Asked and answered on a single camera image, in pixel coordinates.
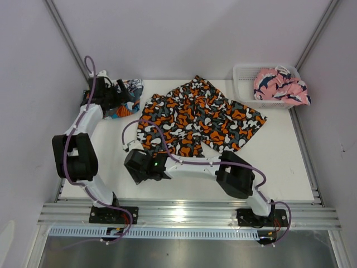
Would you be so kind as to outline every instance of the metal frame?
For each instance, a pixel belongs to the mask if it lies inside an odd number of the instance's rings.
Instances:
[[[308,41],[303,53],[301,54],[297,64],[295,65],[296,69],[299,71],[304,65],[308,56],[311,54],[312,49],[316,46],[318,40],[320,39],[322,33],[324,32],[327,24],[330,22],[331,18],[334,16],[338,6],[341,4],[342,0],[331,0],[329,6],[325,10],[325,13],[322,15],[317,27],[315,28],[310,40]]]
[[[323,30],[331,20],[341,0],[331,0],[322,19],[317,25],[310,41],[306,45],[296,67],[300,69],[305,63],[307,57],[316,45]],[[53,0],[44,0],[51,17],[59,29],[64,41],[70,49],[70,52],[76,61],[82,75],[87,78],[88,72],[85,68],[82,57],[76,48]],[[343,243],[341,226],[334,208],[326,208],[321,199],[316,174],[308,153],[303,131],[296,110],[290,110],[292,123],[300,146],[301,154],[305,163],[308,177],[315,201],[313,203],[292,203],[289,204],[292,209],[292,230],[328,230],[331,243],[334,249],[335,257],[339,267],[351,267],[347,251]],[[38,267],[40,258],[45,247],[45,242],[49,233],[54,230],[64,230],[63,233],[76,230],[81,233],[81,229],[88,228],[106,228],[105,224],[89,224],[89,212],[91,201],[89,199],[61,199],[61,182],[57,191],[54,203],[46,203],[42,209],[38,220],[38,234],[33,245],[31,256],[27,267]],[[140,237],[154,237],[156,231],[162,230],[182,230],[184,232],[208,232],[225,233],[234,231],[252,232],[251,228],[237,226],[236,209],[247,207],[244,201],[233,202],[196,202],[189,200],[155,201],[155,200],[120,200],[121,205],[130,205],[139,207],[138,225],[134,231],[148,231],[141,233]]]

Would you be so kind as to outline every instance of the wire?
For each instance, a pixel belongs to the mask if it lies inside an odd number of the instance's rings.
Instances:
[[[132,122],[130,122],[129,124],[127,124],[125,126],[125,128],[123,129],[123,132],[122,132],[122,144],[125,145],[125,140],[124,140],[124,134],[125,134],[125,131],[128,129],[129,126],[131,126],[132,124],[134,123],[137,123],[137,122],[146,122],[146,123],[149,123],[150,125],[154,126],[156,128],[156,130],[158,131],[158,133],[160,134],[160,137],[161,137],[161,141],[165,147],[165,150],[168,154],[168,156],[175,162],[179,162],[181,164],[190,164],[190,165],[232,165],[232,166],[240,166],[241,168],[246,168],[246,169],[250,169],[250,170],[253,170],[253,171],[256,171],[257,173],[259,173],[262,177],[263,177],[263,181],[261,183],[259,183],[257,186],[255,186],[255,189],[256,191],[258,192],[258,194],[263,198],[263,200],[267,203],[267,204],[270,204],[270,205],[275,205],[275,204],[283,204],[286,206],[286,208],[288,209],[288,212],[289,212],[289,221],[288,221],[288,226],[285,230],[285,232],[283,233],[283,235],[281,235],[281,237],[279,239],[277,239],[275,241],[275,243],[277,243],[278,241],[280,241],[289,231],[290,229],[290,225],[291,225],[291,209],[290,207],[288,206],[287,203],[285,202],[282,202],[282,201],[276,201],[276,202],[269,202],[267,200],[267,198],[258,190],[259,187],[261,187],[262,185],[264,185],[266,182],[267,182],[267,177],[266,175],[260,171],[259,169],[253,167],[253,166],[250,166],[250,165],[244,165],[244,164],[241,164],[241,163],[235,163],[235,162],[226,162],[226,161],[222,161],[222,162],[194,162],[194,161],[181,161],[177,158],[175,158],[169,151],[168,147],[167,147],[167,144],[166,144],[166,140],[165,140],[165,137],[161,131],[161,129],[152,121],[149,121],[149,120],[145,120],[145,119],[138,119],[138,120],[134,120]]]
[[[275,230],[275,233],[276,233],[276,232],[279,232],[280,229],[281,229],[281,225],[280,225],[280,223],[279,223],[279,221],[278,221],[277,219],[275,219],[275,221],[274,221],[274,226],[275,226],[275,227],[276,227],[276,224],[278,225],[279,229],[278,229],[278,230]]]
[[[271,202],[271,205],[277,205],[277,204],[283,204],[283,205],[288,209],[288,212],[289,212],[289,221],[288,221],[288,226],[286,227],[285,232],[284,232],[284,233],[281,235],[281,237],[279,237],[279,239],[277,239],[274,243],[277,243],[277,242],[281,241],[281,239],[289,232],[290,226],[291,226],[291,209],[290,209],[290,207],[288,206],[287,203],[282,202],[282,201]]]
[[[87,65],[87,60],[90,60],[91,62],[91,65],[92,65],[92,68],[93,68],[93,71],[91,71]],[[67,154],[68,154],[68,149],[69,149],[69,143],[70,143],[70,140],[76,130],[76,127],[79,125],[80,121],[82,120],[82,118],[84,117],[84,115],[86,114],[86,112],[88,111],[88,108],[90,106],[90,103],[91,103],[91,99],[93,97],[93,94],[94,94],[94,91],[95,91],[95,85],[96,85],[96,82],[97,82],[97,76],[96,76],[96,71],[95,71],[95,64],[94,64],[94,60],[90,57],[90,56],[86,56],[84,57],[84,63],[85,63],[85,66],[86,68],[88,69],[88,71],[90,73],[93,73],[93,83],[92,83],[92,88],[91,88],[91,92],[90,92],[90,96],[88,98],[88,102],[87,102],[87,105],[85,107],[85,110],[80,114],[80,116],[78,117],[78,120],[75,122],[75,126],[72,128],[72,130],[70,131],[67,139],[66,139],[66,143],[65,143],[65,148],[64,148],[64,153],[63,153],[63,169],[64,169],[64,173],[65,173],[65,177],[66,179],[68,180],[68,182],[71,184],[71,185],[76,185],[76,186],[82,186],[84,187],[84,190],[85,192],[87,193],[87,195],[93,200],[94,203],[98,203],[104,207],[107,207],[107,208],[110,208],[110,209],[115,209],[115,210],[119,210],[121,212],[124,212],[126,213],[128,216],[129,216],[129,227],[122,233],[121,236],[117,237],[116,239],[110,241],[110,242],[106,242],[106,244],[113,244],[113,243],[116,243],[118,242],[119,240],[122,239],[122,237],[124,235],[126,235],[132,224],[133,224],[133,217],[131,215],[131,213],[129,211],[127,211],[126,209],[123,209],[123,208],[118,208],[118,207],[114,207],[112,205],[109,205],[109,204],[105,204],[103,203],[102,201],[98,200],[95,196],[92,195],[92,193],[90,192],[90,190],[86,187],[86,185],[84,183],[75,183],[72,181],[70,175],[69,175],[69,172],[68,172],[68,166],[67,166]],[[88,242],[88,241],[93,241],[93,239],[90,239],[90,240],[85,240],[85,241],[82,241],[82,242]]]

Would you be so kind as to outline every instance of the cable connector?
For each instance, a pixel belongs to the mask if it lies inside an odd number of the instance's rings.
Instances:
[[[123,150],[124,150],[125,152],[128,152],[128,151],[129,151],[129,147],[128,147],[128,145],[126,145],[126,144],[122,144],[122,148],[123,148]]]

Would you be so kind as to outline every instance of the pink patterned cloth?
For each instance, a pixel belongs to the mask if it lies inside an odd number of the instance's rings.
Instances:
[[[254,81],[254,97],[257,100],[284,101],[293,105],[310,105],[304,81],[291,77],[284,67],[262,69]]]

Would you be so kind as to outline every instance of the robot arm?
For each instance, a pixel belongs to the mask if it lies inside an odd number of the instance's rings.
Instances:
[[[221,156],[211,158],[192,158],[174,156],[179,161],[192,162],[195,165],[181,164],[174,161],[167,154],[157,154],[156,157],[147,155],[139,141],[128,144],[129,154],[124,165],[132,178],[139,184],[147,179],[179,179],[194,177],[217,181],[227,195],[245,199],[257,216],[267,217],[271,212],[268,204],[255,189],[254,174],[251,170],[234,165],[200,165],[207,162],[236,162],[249,165],[239,156],[230,151],[224,151]]]
[[[117,85],[114,85],[107,76],[97,77],[95,94],[86,112],[83,113],[87,107],[87,100],[85,99],[72,126],[63,135],[54,136],[52,139],[57,173],[61,178],[65,178],[63,163],[65,142],[73,128],[75,129],[67,152],[67,170],[71,181],[87,188],[96,200],[114,206],[115,194],[105,186],[98,174],[98,159],[90,137],[103,118],[105,111],[131,100],[131,95],[123,82],[118,80],[117,83]],[[93,206],[102,207],[97,202],[94,202]]]

